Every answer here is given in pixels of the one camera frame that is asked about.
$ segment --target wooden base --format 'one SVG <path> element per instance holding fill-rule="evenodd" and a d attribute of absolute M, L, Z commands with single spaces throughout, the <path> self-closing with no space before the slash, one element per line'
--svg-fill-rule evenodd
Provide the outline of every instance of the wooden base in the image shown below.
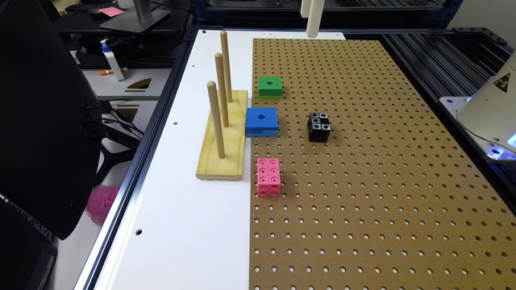
<path fill-rule="evenodd" d="M 223 127 L 226 157 L 220 159 L 213 120 L 208 118 L 204 142 L 197 166 L 196 177 L 200 180 L 242 180 L 245 117 L 248 107 L 248 91 L 232 91 L 233 102 L 227 103 L 229 127 Z"/>

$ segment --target black stand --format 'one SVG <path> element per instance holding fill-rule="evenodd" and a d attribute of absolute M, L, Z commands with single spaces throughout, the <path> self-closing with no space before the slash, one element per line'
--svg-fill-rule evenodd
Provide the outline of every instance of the black stand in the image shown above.
<path fill-rule="evenodd" d="M 129 149 L 119 153 L 111 153 L 103 145 L 101 145 L 101 152 L 104 155 L 104 161 L 102 162 L 102 166 L 97 171 L 94 186 L 101 184 L 104 178 L 106 178 L 107 173 L 116 164 L 132 160 L 139 145 L 138 139 L 113 129 L 110 126 L 104 126 L 104 129 L 106 130 L 106 138 L 125 147 L 128 147 Z"/>

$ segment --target pegboard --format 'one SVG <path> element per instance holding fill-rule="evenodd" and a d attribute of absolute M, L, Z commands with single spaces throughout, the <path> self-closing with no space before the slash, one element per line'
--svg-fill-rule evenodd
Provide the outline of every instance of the pegboard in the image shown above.
<path fill-rule="evenodd" d="M 516 289 L 516 218 L 377 41 L 255 39 L 250 289 Z M 260 100 L 258 77 L 282 77 Z M 308 141 L 310 112 L 330 117 Z M 257 197 L 256 159 L 281 162 Z"/>

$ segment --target bottle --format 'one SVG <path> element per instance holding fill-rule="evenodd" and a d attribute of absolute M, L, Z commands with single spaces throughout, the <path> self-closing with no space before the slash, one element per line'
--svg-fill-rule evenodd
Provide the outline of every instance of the bottle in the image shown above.
<path fill-rule="evenodd" d="M 106 44 L 107 39 L 103 39 L 100 41 L 102 44 L 102 52 L 104 52 L 104 56 L 106 56 L 107 62 L 110 64 L 111 70 L 113 74 L 116 76 L 116 79 L 119 81 L 123 81 L 125 78 L 123 77 L 122 70 L 120 70 L 119 63 L 116 61 L 114 57 L 114 53 L 111 51 L 109 45 Z"/>

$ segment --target cable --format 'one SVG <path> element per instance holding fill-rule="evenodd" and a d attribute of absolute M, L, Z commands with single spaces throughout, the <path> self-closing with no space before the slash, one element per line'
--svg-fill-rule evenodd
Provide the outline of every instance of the cable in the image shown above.
<path fill-rule="evenodd" d="M 165 3 L 166 3 L 166 2 L 170 2 L 170 1 L 166 1 L 166 2 L 163 2 L 163 3 L 154 2 L 154 1 L 150 1 L 150 0 L 147 0 L 147 1 L 148 1 L 148 2 L 150 2 L 150 3 L 154 3 L 154 4 L 159 5 L 158 7 L 154 8 L 154 9 L 157 9 L 157 8 L 159 8 L 160 6 L 166 6 L 166 7 L 170 7 L 170 8 L 174 8 L 174 9 L 178 9 L 178 10 L 183 10 L 183 11 L 185 11 L 185 12 L 188 12 L 188 13 L 189 13 L 189 14 L 191 14 L 191 15 L 194 15 L 194 14 L 192 13 L 192 11 L 190 11 L 190 10 L 186 10 L 186 9 L 183 9 L 183 8 L 180 8 L 180 7 L 176 7 L 176 6 L 165 5 Z"/>

